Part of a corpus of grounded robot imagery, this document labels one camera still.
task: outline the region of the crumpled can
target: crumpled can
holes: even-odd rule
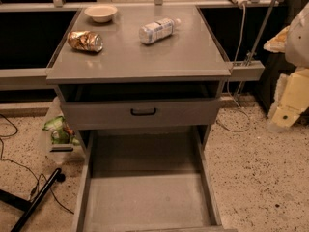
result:
[[[78,50],[100,52],[103,39],[100,34],[91,31],[72,31],[67,36],[68,44]]]

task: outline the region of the drawer front panel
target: drawer front panel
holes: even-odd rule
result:
[[[214,123],[219,99],[67,103],[62,110],[75,130],[208,125]]]

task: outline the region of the soda can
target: soda can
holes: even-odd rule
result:
[[[68,33],[68,44],[78,50],[99,52],[103,49],[102,37],[91,31],[72,31]]]

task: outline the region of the power cord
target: power cord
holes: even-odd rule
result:
[[[36,186],[31,190],[31,193],[30,193],[30,198],[31,198],[31,197],[34,196],[34,194],[35,194],[36,192],[39,192],[40,178],[41,178],[41,177],[44,177],[46,181],[47,181],[47,179],[46,179],[46,177],[45,177],[43,174],[40,174],[40,176],[39,176],[39,178],[38,178],[38,177],[35,175],[35,173],[34,173],[29,167],[27,167],[27,166],[25,166],[25,165],[22,165],[22,164],[20,164],[20,163],[14,161],[14,160],[12,160],[12,159],[3,159],[4,142],[3,142],[2,138],[8,138],[8,137],[11,137],[11,136],[14,136],[14,135],[18,134],[18,127],[17,127],[13,122],[11,122],[6,116],[4,116],[3,114],[0,113],[0,116],[1,116],[3,119],[5,119],[5,120],[14,128],[14,132],[13,132],[13,133],[8,134],[8,135],[0,135],[0,142],[1,142],[1,145],[2,145],[2,147],[1,147],[1,154],[0,154],[0,161],[8,161],[8,162],[13,163],[13,164],[16,164],[16,165],[18,165],[18,166],[20,166],[20,167],[22,167],[22,168],[25,168],[26,170],[28,170],[28,171],[36,178],[37,184],[36,184]],[[64,208],[67,212],[69,212],[69,213],[71,213],[71,214],[74,214],[73,211],[71,211],[70,209],[68,209],[67,207],[65,207],[63,204],[61,204],[61,203],[59,202],[59,200],[57,199],[57,197],[56,197],[56,195],[55,195],[55,193],[53,192],[52,189],[50,189],[50,191],[51,191],[52,195],[54,196],[54,199],[56,200],[56,202],[57,202],[62,208]]]
[[[240,36],[239,36],[239,45],[238,45],[238,48],[237,48],[237,51],[236,51],[236,54],[235,54],[235,57],[234,57],[233,65],[232,65],[232,68],[231,68],[231,73],[232,73],[232,71],[234,69],[234,66],[236,65],[237,58],[239,56],[240,46],[242,44],[242,39],[243,39],[243,28],[244,28],[244,22],[245,22],[245,16],[246,16],[246,7],[245,7],[244,4],[242,4],[242,8],[243,8],[243,12],[242,12],[242,22],[241,22]],[[238,109],[233,109],[233,110],[235,110],[237,112],[240,112],[240,113],[245,115],[245,117],[248,120],[248,126],[244,130],[232,130],[232,129],[228,128],[226,125],[224,125],[219,119],[216,120],[216,123],[219,126],[221,126],[222,128],[224,128],[225,130],[230,131],[230,132],[245,132],[245,131],[248,131],[250,129],[250,127],[251,127],[251,125],[250,125],[251,124],[250,117],[243,110],[241,110],[241,106],[239,105],[238,101],[236,101],[234,96],[232,96],[232,94],[230,92],[230,81],[229,81],[229,79],[227,80],[226,88],[227,88],[227,93],[229,94],[229,96],[232,98],[233,102],[238,107]]]

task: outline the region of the bowl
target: bowl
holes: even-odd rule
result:
[[[85,14],[95,22],[104,23],[110,21],[117,11],[117,8],[112,5],[95,5],[88,7]]]

